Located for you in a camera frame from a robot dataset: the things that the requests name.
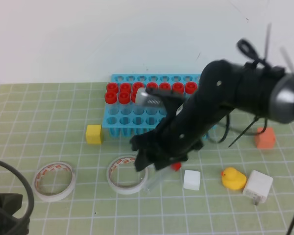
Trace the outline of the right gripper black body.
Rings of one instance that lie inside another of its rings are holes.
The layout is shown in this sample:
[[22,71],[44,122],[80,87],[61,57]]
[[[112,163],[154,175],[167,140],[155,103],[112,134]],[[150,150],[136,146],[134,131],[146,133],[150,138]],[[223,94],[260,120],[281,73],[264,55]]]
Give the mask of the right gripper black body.
[[158,126],[147,133],[155,133],[158,158],[186,161],[193,149],[201,149],[203,108],[182,107],[169,111]]

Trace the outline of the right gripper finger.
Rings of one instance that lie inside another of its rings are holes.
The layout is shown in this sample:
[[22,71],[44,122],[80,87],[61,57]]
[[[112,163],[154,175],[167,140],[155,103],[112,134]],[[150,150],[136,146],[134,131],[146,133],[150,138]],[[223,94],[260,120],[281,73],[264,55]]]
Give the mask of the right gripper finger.
[[174,163],[176,163],[176,159],[174,159],[174,158],[160,159],[154,163],[154,167],[156,170],[161,170],[161,169],[166,168]]
[[159,161],[155,133],[134,135],[130,140],[130,144],[132,151],[138,152],[134,162],[137,172]]

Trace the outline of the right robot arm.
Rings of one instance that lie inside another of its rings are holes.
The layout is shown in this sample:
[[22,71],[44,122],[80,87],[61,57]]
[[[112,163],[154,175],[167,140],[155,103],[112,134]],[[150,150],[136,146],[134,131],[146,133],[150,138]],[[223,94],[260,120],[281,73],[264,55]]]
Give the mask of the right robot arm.
[[189,152],[203,147],[202,137],[234,109],[283,124],[294,121],[294,73],[281,67],[217,60],[204,68],[190,98],[152,88],[145,93],[160,99],[167,114],[154,130],[131,139],[138,172],[149,165],[160,170],[186,161]]

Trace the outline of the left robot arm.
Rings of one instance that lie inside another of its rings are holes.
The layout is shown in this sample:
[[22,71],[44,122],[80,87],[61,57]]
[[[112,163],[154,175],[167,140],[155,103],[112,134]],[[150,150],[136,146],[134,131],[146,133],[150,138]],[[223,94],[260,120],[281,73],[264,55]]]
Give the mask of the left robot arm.
[[0,235],[5,235],[20,219],[13,215],[22,207],[23,195],[18,193],[0,193]]

